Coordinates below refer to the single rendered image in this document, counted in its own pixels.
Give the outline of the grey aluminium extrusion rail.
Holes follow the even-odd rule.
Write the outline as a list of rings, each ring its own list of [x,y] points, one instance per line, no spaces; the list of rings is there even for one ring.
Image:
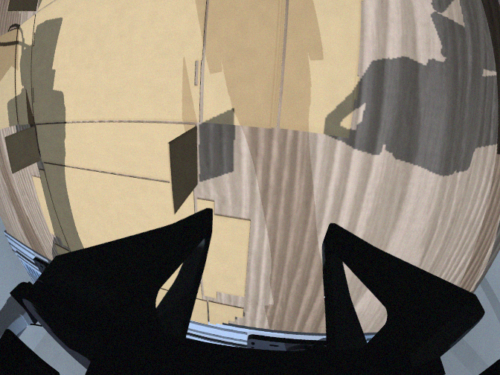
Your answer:
[[[34,251],[30,247],[26,246],[24,243],[18,241],[15,237],[4,231],[4,234],[13,250],[17,255],[16,251],[25,256],[30,261],[33,261],[35,257],[40,260],[50,263],[52,260],[42,256],[40,253]],[[18,255],[17,255],[18,256]],[[243,325],[236,324],[202,324],[196,321],[190,321],[188,333],[196,334],[199,336],[208,337],[211,339],[217,339],[225,342],[232,342],[237,344],[247,345],[247,338],[251,334],[260,336],[271,336],[285,339],[304,339],[304,340],[319,340],[326,341],[326,333],[302,333],[302,332],[289,332],[282,330],[269,330],[256,327],[247,327]]]

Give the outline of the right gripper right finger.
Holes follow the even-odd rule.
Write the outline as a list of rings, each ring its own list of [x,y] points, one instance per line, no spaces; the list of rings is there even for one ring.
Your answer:
[[[341,260],[340,260],[340,259]],[[343,262],[342,262],[343,261]],[[343,263],[387,311],[367,343]],[[477,296],[330,223],[322,243],[327,350],[404,343],[412,367],[439,359],[483,318]]]

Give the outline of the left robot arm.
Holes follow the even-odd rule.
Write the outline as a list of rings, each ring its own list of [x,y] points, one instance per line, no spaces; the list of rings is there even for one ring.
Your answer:
[[[33,261],[41,273],[49,265],[49,263],[37,257]],[[10,329],[17,336],[19,332],[28,327],[32,322],[34,324],[38,322],[22,300],[32,286],[33,284],[30,281],[28,283],[21,282],[10,292],[11,296],[0,310],[0,338],[6,329]]]

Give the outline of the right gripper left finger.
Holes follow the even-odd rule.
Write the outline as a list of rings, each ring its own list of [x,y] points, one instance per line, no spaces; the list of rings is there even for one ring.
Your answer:
[[[38,278],[116,318],[186,338],[212,229],[213,209],[205,208],[170,225],[57,255]],[[156,307],[158,291],[181,265]]]

